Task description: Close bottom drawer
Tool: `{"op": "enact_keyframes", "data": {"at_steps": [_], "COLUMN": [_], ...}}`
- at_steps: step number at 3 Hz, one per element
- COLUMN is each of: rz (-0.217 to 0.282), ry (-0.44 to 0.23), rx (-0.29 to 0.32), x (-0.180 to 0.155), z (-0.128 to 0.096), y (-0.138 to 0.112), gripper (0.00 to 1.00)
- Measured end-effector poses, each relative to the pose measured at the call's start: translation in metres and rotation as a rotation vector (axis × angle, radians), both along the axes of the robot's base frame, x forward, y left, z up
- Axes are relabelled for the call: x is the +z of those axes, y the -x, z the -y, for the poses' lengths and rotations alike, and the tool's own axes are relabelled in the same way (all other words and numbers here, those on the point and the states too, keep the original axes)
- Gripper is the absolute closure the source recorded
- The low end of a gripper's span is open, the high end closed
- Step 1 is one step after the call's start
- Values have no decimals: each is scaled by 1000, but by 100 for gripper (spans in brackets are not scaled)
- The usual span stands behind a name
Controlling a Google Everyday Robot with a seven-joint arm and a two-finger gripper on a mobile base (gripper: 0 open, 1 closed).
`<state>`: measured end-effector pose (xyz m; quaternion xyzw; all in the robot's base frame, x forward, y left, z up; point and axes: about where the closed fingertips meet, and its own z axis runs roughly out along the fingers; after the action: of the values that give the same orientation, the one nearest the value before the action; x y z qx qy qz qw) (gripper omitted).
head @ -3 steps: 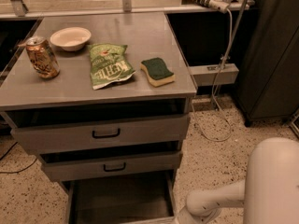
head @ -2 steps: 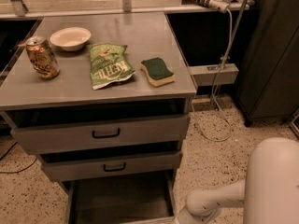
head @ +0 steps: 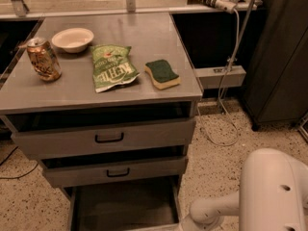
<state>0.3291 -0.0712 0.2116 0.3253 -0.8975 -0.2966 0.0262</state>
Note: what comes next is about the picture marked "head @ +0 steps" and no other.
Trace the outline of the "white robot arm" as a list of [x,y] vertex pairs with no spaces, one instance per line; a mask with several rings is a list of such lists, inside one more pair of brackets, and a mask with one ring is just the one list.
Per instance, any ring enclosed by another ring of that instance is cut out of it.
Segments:
[[212,231],[227,216],[239,231],[306,231],[308,166],[270,148],[250,153],[240,189],[217,198],[198,198],[176,231]]

